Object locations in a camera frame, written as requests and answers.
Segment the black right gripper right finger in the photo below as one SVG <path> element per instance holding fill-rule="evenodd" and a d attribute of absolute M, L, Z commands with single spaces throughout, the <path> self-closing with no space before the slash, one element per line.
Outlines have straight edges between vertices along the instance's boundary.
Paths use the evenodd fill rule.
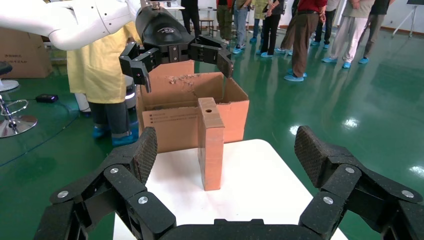
<path fill-rule="evenodd" d="M 424 199 L 415 190 L 365 167 L 347 148 L 297 129 L 294 152 L 318 189 L 299 225 L 330 239 L 346 212 L 360 216 L 383 240 L 424 237 Z"/>

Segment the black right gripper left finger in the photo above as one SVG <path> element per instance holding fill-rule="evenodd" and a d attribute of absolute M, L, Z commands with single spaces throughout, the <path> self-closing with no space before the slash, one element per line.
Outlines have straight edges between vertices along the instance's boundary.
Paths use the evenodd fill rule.
<path fill-rule="evenodd" d="M 146 186 L 157 152 L 153 127 L 135 143 L 114 148 L 98 168 L 50 196 L 34 238 L 86 240 L 115 213 L 136 239 L 160 239 L 176 226 L 176 217 Z"/>

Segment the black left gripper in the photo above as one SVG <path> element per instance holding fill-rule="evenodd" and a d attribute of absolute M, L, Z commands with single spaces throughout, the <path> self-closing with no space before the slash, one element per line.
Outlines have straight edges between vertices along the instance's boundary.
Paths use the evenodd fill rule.
<path fill-rule="evenodd" d="M 149 73 L 160 64 L 193 60 L 216 65 L 226 77 L 232 78 L 234 64 L 228 44 L 211 36 L 195 36 L 165 8 L 147 6 L 135 18 L 142 46 L 135 41 L 127 44 L 119 56 L 121 71 L 152 92 Z"/>

